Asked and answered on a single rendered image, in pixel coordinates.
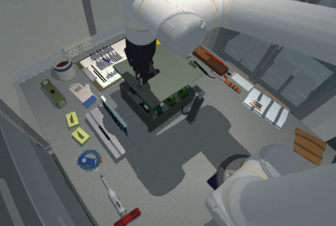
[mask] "circuit board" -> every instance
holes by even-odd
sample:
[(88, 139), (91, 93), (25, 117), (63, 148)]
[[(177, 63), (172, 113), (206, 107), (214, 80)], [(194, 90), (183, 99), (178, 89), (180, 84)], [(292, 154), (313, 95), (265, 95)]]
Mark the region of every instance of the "circuit board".
[(126, 40), (123, 39), (110, 46), (97, 49), (95, 53), (90, 53), (90, 56), (81, 60), (80, 64), (96, 76), (102, 88), (106, 88), (122, 77), (113, 66), (127, 59), (125, 48)]

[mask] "green lid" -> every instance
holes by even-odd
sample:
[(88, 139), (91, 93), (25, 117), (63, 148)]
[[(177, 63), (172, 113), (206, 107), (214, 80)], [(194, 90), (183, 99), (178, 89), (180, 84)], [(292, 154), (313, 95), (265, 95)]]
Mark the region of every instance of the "green lid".
[(67, 104), (66, 100), (61, 100), (61, 101), (59, 102), (59, 107), (60, 107), (60, 108), (61, 108), (61, 107), (65, 107), (66, 104)]

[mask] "blue cable coil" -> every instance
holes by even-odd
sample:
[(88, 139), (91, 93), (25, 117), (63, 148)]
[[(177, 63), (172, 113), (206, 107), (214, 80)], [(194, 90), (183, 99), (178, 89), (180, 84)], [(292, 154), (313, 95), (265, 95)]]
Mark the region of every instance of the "blue cable coil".
[(92, 171), (100, 165), (101, 157), (100, 157), (100, 154), (95, 150), (86, 150), (85, 152), (83, 152), (81, 154), (81, 157), (84, 158), (88, 154), (94, 154), (96, 156), (96, 163), (94, 165), (90, 165), (90, 166), (87, 166), (85, 164), (80, 164), (80, 166), (81, 166), (81, 169), (83, 169), (85, 171)]

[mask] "blue glove cuff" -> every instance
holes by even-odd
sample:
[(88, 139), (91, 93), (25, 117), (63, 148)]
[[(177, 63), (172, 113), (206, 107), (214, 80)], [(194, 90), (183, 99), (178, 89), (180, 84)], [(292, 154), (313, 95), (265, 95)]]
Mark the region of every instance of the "blue glove cuff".
[(88, 98), (86, 101), (84, 101), (83, 105), (88, 108), (89, 106), (91, 106), (93, 103), (96, 102), (96, 100), (98, 100), (97, 97), (95, 97), (94, 95), (91, 95), (90, 98)]

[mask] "lid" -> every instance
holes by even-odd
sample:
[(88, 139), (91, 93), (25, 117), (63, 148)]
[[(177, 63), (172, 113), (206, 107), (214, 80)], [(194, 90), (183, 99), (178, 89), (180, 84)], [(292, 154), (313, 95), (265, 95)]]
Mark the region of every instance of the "lid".
[(259, 152), (262, 170), (270, 177), (278, 177), (300, 172), (301, 166), (295, 153), (289, 148), (272, 144), (263, 147)]
[(59, 102), (59, 107), (65, 107), (66, 104), (67, 104), (67, 103), (66, 103), (66, 100), (61, 100), (61, 101)]

